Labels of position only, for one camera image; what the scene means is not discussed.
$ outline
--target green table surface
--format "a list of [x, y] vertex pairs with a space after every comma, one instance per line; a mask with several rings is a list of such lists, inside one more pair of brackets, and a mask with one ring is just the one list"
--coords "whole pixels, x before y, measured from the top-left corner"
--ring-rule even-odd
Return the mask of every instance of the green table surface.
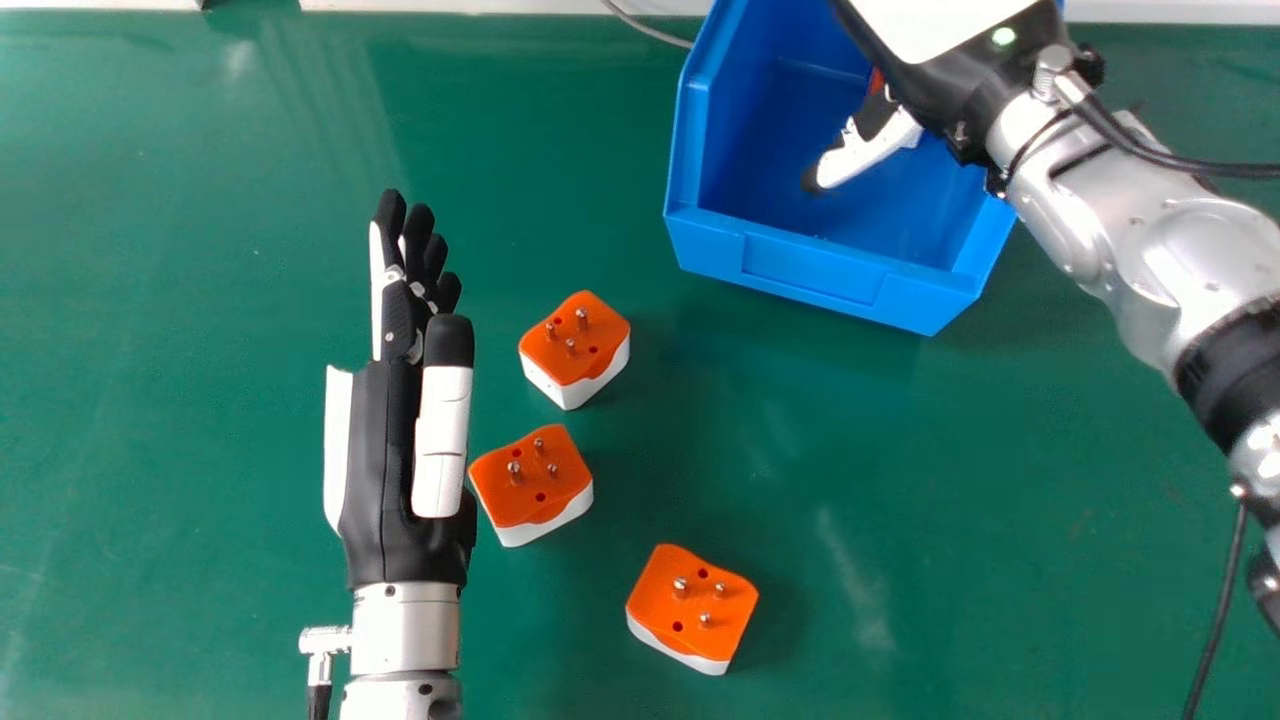
[[[1174, 147], [1280, 159], [1277, 31], [1076, 37]], [[470, 717], [1175, 716], [1231, 515], [1180, 401], [1023, 229], [933, 340], [681, 273], [681, 61], [608, 18], [0, 15], [0, 717], [303, 715], [297, 633], [351, 612], [324, 365], [366, 357], [387, 186], [466, 283], [471, 447], [563, 420], [596, 477], [532, 546], [481, 519]], [[566, 416], [516, 341], [584, 287], [635, 350]], [[758, 583], [727, 676], [627, 633], [658, 542]], [[1226, 633], [1204, 716], [1280, 717], [1247, 597]]]

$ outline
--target black cable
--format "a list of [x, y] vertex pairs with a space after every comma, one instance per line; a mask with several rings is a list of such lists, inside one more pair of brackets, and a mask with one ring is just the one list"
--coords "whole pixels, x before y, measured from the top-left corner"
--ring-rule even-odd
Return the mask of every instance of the black cable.
[[307, 720], [329, 720], [333, 685], [307, 685]]
[[1242, 502], [1235, 510], [1235, 525], [1231, 528], [1231, 550], [1226, 553], [1226, 570], [1222, 573], [1222, 589], [1217, 593], [1217, 610], [1213, 611], [1213, 624], [1210, 625], [1208, 638], [1204, 639], [1204, 650], [1201, 651], [1199, 666], [1196, 667], [1196, 679], [1192, 680], [1192, 689], [1187, 694], [1187, 703], [1183, 705], [1183, 720], [1194, 720], [1196, 711], [1199, 710], [1199, 700], [1204, 694], [1208, 670], [1213, 665], [1213, 656], [1217, 653], [1217, 643], [1222, 639], [1226, 612], [1231, 609], [1231, 594], [1235, 592], [1235, 577], [1240, 571], [1240, 547], [1244, 544], [1244, 520], [1247, 515], [1248, 512], [1244, 510], [1244, 503]]
[[694, 44], [691, 41], [685, 40], [684, 37], [676, 37], [675, 35], [667, 35], [666, 32], [662, 32], [658, 28], [653, 28], [653, 27], [649, 27], [649, 26], [641, 23], [640, 20], [632, 18], [631, 14], [627, 13], [626, 10], [623, 10], [622, 8], [618, 8], [617, 3], [614, 3], [613, 0], [600, 0], [600, 4], [604, 5], [611, 13], [613, 13], [620, 20], [622, 20], [622, 22], [627, 23], [628, 26], [634, 27], [635, 29], [637, 29], [637, 31], [648, 35], [649, 37], [660, 40], [660, 41], [666, 42], [667, 45], [675, 45], [676, 47], [684, 47], [685, 50], [690, 50], [694, 46]]
[[1170, 152], [1164, 152], [1153, 147], [1147, 147], [1129, 133], [1102, 102], [1089, 95], [1071, 108], [1080, 115], [1103, 140], [1124, 150], [1125, 152], [1140, 158], [1152, 165], [1158, 165], [1170, 170], [1179, 170], [1193, 176], [1216, 176], [1224, 178], [1240, 179], [1280, 179], [1280, 164], [1249, 164], [1249, 163], [1211, 163], [1207, 160], [1193, 160]]

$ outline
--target robotic arm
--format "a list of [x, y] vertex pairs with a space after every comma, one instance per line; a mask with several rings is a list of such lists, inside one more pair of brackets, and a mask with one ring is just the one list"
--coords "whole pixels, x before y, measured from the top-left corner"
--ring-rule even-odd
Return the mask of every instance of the robotic arm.
[[[1133, 114], [1107, 113], [1093, 96], [1101, 58], [1070, 41], [1053, 0], [832, 4], [901, 109], [988, 169], [992, 191], [1228, 456], [1233, 492], [1267, 537], [1251, 588], [1280, 632], [1280, 228], [1202, 179], [1280, 168], [1184, 160]], [[818, 184], [864, 167], [819, 165]]]
[[351, 653], [343, 720], [462, 715], [458, 601], [476, 542], [463, 484], [475, 337], [453, 315], [435, 218], [383, 193], [369, 227], [372, 361], [329, 368], [324, 511], [347, 552], [351, 625], [310, 628], [308, 716], [326, 720], [334, 655]]

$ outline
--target blue bin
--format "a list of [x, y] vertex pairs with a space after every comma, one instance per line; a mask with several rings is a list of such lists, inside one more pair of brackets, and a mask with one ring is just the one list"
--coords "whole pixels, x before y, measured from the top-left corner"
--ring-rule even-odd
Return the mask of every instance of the blue bin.
[[1015, 215], [941, 140], [803, 188], [869, 72], [828, 0], [716, 3], [676, 102], [664, 217], [681, 268], [924, 336], [978, 299]]

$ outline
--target orange and white plug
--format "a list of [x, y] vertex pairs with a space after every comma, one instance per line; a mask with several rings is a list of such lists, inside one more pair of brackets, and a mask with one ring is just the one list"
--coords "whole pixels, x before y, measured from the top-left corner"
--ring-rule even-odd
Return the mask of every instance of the orange and white plug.
[[498, 542], [527, 544], [591, 507], [591, 473], [564, 425], [539, 428], [467, 470]]
[[759, 598], [746, 578], [659, 544], [627, 598], [627, 628], [699, 673], [723, 675]]
[[520, 340], [525, 377], [563, 410], [581, 407], [630, 359], [631, 324], [586, 290]]

